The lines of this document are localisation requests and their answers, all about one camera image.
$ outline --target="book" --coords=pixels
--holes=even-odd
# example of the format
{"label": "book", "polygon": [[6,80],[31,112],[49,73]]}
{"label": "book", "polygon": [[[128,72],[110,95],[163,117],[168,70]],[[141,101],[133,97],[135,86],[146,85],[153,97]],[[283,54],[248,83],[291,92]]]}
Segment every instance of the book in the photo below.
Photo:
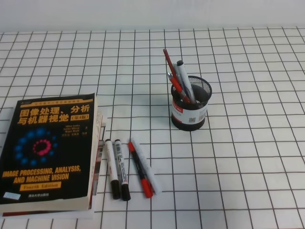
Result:
{"label": "book", "polygon": [[93,173],[92,181],[92,190],[91,190],[91,199],[89,202],[88,210],[84,211],[22,211],[22,212],[4,212],[0,213],[0,219],[5,218],[15,218],[15,219],[89,219],[93,217],[94,207],[95,207],[95,198],[97,194],[97,185],[99,182],[101,160],[102,160],[102,147],[100,146],[100,135],[101,135],[101,126],[105,127],[106,124],[102,123],[102,114],[101,112],[97,113],[96,119],[96,160]]}
{"label": "book", "polygon": [[18,101],[0,157],[0,212],[88,210],[95,94]]}

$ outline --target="blue and red circular graphic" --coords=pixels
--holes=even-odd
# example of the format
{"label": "blue and red circular graphic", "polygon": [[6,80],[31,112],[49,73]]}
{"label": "blue and red circular graphic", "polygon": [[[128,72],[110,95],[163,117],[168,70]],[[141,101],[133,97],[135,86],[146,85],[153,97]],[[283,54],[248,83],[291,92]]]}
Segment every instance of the blue and red circular graphic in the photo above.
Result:
{"label": "blue and red circular graphic", "polygon": [[15,160],[22,166],[43,164],[54,155],[58,147],[57,137],[45,128],[28,131],[17,141],[14,148]]}

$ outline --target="gray pen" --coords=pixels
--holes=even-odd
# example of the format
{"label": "gray pen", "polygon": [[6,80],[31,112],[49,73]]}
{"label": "gray pen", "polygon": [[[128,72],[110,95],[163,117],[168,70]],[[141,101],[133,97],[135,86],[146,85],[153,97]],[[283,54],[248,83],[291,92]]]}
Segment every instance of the gray pen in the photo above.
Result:
{"label": "gray pen", "polygon": [[179,68],[178,68],[178,66],[177,66],[176,63],[173,63],[173,68],[175,69],[175,72],[176,72],[176,76],[177,76],[178,82],[181,84],[182,88],[184,89],[184,85],[182,85],[182,84],[183,84],[183,81],[182,81],[182,79],[181,79],[181,74],[180,74],[180,72],[179,72]]}

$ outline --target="red marker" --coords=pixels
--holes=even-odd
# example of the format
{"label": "red marker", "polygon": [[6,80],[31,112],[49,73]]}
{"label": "red marker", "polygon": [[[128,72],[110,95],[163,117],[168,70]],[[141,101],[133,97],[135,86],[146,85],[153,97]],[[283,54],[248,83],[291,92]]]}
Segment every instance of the red marker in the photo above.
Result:
{"label": "red marker", "polygon": [[172,72],[172,74],[173,74],[173,78],[174,78],[176,81],[178,81],[177,76],[176,76],[175,69],[173,68],[173,64],[172,64],[172,62],[171,62],[171,59],[170,59],[170,56],[169,56],[167,50],[166,50],[166,49],[163,49],[163,52],[164,52],[166,61],[167,61],[167,63],[168,63],[168,66],[170,67],[171,72]]}
{"label": "red marker", "polygon": [[173,86],[176,88],[177,92],[179,92],[180,97],[182,98],[182,100],[189,104],[190,100],[189,98],[186,96],[185,92],[182,90],[182,87],[180,86],[180,84],[178,83],[178,81],[176,81],[173,77],[172,74],[167,73],[167,77],[169,78],[169,80],[172,82]]}
{"label": "red marker", "polygon": [[135,152],[135,149],[134,149],[134,147],[133,147],[131,142],[128,143],[128,147],[129,147],[129,150],[130,150],[130,152],[131,152],[131,154],[133,156],[133,160],[134,160],[135,166],[137,167],[138,174],[139,174],[139,177],[140,177],[140,180],[141,180],[141,184],[142,184],[142,188],[143,188],[144,194],[145,194],[146,198],[151,198],[153,196],[152,187],[148,183],[147,179],[144,176],[140,160],[139,160],[138,155]]}

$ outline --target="wire mesh cup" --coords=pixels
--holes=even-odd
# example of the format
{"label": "wire mesh cup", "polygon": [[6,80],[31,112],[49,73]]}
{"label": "wire mesh cup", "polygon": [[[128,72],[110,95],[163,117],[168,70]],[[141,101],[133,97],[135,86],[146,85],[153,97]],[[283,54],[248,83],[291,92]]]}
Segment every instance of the wire mesh cup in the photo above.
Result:
{"label": "wire mesh cup", "polygon": [[182,101],[179,93],[172,85],[173,96],[172,123],[180,130],[198,130],[205,122],[208,101],[212,96],[210,84],[198,77],[189,76],[197,103],[187,104]]}

